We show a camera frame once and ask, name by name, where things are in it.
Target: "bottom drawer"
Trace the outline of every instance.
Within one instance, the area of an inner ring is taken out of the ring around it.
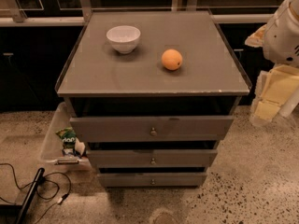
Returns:
[[[99,180],[103,187],[197,187],[206,180],[205,168],[177,169],[140,169],[136,173],[124,171],[109,173],[100,170]]]

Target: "floor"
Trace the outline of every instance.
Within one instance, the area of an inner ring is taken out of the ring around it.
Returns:
[[[51,201],[35,196],[24,223],[299,223],[299,110],[289,119],[276,117],[262,128],[249,122],[249,106],[239,106],[235,121],[221,141],[206,182],[196,189],[104,189],[93,169],[59,170],[72,182],[53,175],[60,190]],[[32,181],[41,144],[54,112],[0,114],[0,162],[15,168],[20,186]],[[45,175],[57,166],[45,165]],[[0,166],[0,197],[15,202],[23,194],[14,185],[11,168]],[[45,184],[45,197],[55,192]],[[0,223],[13,223],[0,217]]]

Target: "power cord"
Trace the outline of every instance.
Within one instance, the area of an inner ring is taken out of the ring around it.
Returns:
[[[12,174],[13,174],[13,177],[14,177],[14,181],[15,181],[16,187],[17,187],[19,190],[25,189],[25,188],[27,188],[29,185],[31,185],[31,184],[33,183],[33,182],[31,182],[31,183],[26,184],[26,185],[23,186],[23,187],[20,187],[19,184],[18,184],[18,182],[17,182],[17,177],[16,177],[16,174],[15,174],[14,167],[13,167],[10,163],[0,163],[0,166],[9,166],[9,167],[12,169]],[[42,196],[42,195],[40,194],[40,191],[37,189],[36,194],[37,194],[37,196],[38,196],[39,198],[41,198],[41,199],[43,199],[43,200],[45,200],[45,201],[50,202],[50,201],[52,201],[52,200],[57,196],[57,194],[58,194],[58,192],[59,192],[59,190],[60,190],[60,186],[59,186],[58,183],[56,183],[56,182],[54,182],[54,181],[52,181],[52,180],[49,180],[49,177],[52,176],[52,175],[63,175],[63,176],[67,179],[68,184],[69,184],[69,185],[68,185],[68,191],[67,191],[67,193],[64,194],[64,195],[63,195],[57,202],[55,202],[55,203],[53,203],[51,206],[49,206],[49,207],[46,209],[46,211],[43,213],[43,215],[39,218],[39,220],[38,220],[36,223],[38,223],[38,222],[39,222],[39,221],[40,221],[40,220],[47,214],[47,212],[48,212],[54,205],[56,205],[56,204],[61,205],[61,204],[64,202],[64,200],[69,196],[69,194],[70,194],[70,192],[71,192],[71,189],[72,189],[72,182],[71,182],[70,178],[68,177],[68,175],[66,175],[66,174],[64,174],[64,173],[61,173],[61,172],[53,172],[53,173],[44,175],[44,176],[41,178],[41,180],[39,181],[39,184],[38,184],[38,185],[39,185],[39,187],[40,187],[40,186],[42,186],[44,183],[47,183],[47,182],[53,184],[54,187],[56,187],[56,190],[55,190],[54,194],[52,194],[52,195],[49,196],[49,197],[44,197],[44,196]],[[4,201],[5,203],[9,203],[9,204],[15,205],[15,203],[10,202],[10,201],[7,201],[7,200],[3,199],[2,197],[0,197],[0,199],[1,199],[2,201]]]

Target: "black pole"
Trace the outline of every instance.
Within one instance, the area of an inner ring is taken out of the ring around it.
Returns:
[[[23,220],[26,216],[27,210],[31,204],[31,201],[33,200],[33,198],[36,194],[38,184],[40,182],[40,179],[43,177],[44,172],[45,172],[44,168],[40,168],[37,170],[36,177],[35,177],[33,183],[31,184],[30,189],[27,192],[24,202],[22,203],[21,211],[19,212],[19,214],[17,216],[15,224],[21,224],[23,222]]]

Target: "plastic bin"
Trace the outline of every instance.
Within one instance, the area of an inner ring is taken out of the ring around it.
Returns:
[[[63,166],[70,170],[92,169],[87,157],[67,157],[63,154],[63,141],[55,132],[70,127],[69,119],[66,104],[62,102],[58,105],[50,123],[38,161],[40,164],[55,165],[56,168]]]

